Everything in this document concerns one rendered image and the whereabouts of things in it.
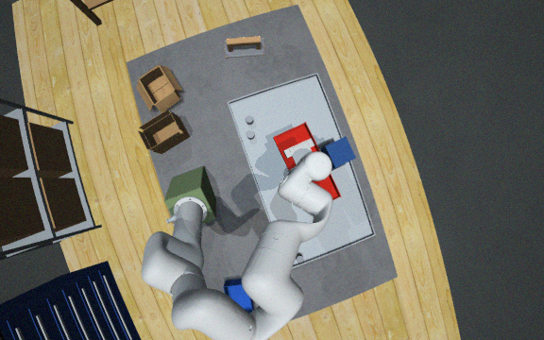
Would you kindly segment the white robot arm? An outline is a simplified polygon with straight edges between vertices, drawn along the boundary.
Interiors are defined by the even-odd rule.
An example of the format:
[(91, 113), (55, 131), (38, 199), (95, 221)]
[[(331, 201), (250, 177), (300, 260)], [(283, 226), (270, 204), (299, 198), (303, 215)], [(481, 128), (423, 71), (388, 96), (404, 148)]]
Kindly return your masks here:
[(323, 152), (313, 152), (313, 146), (311, 138), (283, 150), (297, 167), (278, 189), (282, 198), (312, 215), (313, 223), (268, 223), (241, 278), (247, 295), (263, 308), (258, 306), (249, 313), (225, 293), (207, 288), (201, 248), (207, 207), (201, 199), (186, 196), (178, 200), (173, 217), (166, 219), (168, 224), (176, 221), (173, 235), (157, 231), (149, 237), (142, 278), (172, 296), (171, 318), (177, 329), (197, 330), (212, 340), (267, 340), (299, 311), (304, 295), (291, 271), (300, 244), (324, 229), (333, 203), (332, 195), (313, 182), (330, 175), (332, 161)]

